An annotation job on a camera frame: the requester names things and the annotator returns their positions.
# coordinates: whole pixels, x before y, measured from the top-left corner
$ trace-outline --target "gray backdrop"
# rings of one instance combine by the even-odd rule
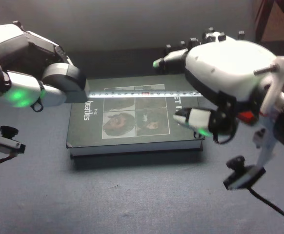
[[[284,233],[284,218],[248,191],[226,191],[225,163],[255,162],[253,130],[203,152],[95,157],[78,162],[65,148],[70,105],[12,109],[0,126],[20,130],[26,152],[0,165],[0,234]],[[278,145],[254,189],[284,209],[284,147]]]

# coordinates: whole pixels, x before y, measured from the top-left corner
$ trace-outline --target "white tape measure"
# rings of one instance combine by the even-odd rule
[[[114,90],[93,91],[89,98],[169,98],[169,97],[202,97],[196,90],[168,91],[168,90]]]

